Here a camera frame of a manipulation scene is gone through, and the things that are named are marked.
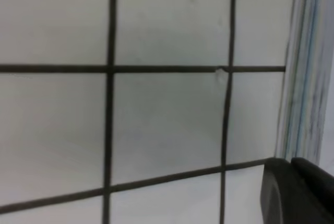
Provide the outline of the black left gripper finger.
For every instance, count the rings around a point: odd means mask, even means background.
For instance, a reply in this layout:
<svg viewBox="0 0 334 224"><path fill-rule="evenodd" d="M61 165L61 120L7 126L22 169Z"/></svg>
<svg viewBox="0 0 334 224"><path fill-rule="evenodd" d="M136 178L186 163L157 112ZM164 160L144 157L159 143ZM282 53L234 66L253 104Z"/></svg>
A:
<svg viewBox="0 0 334 224"><path fill-rule="evenodd" d="M333 176L304 158L267 159L260 205L264 223L333 223Z"/></svg>

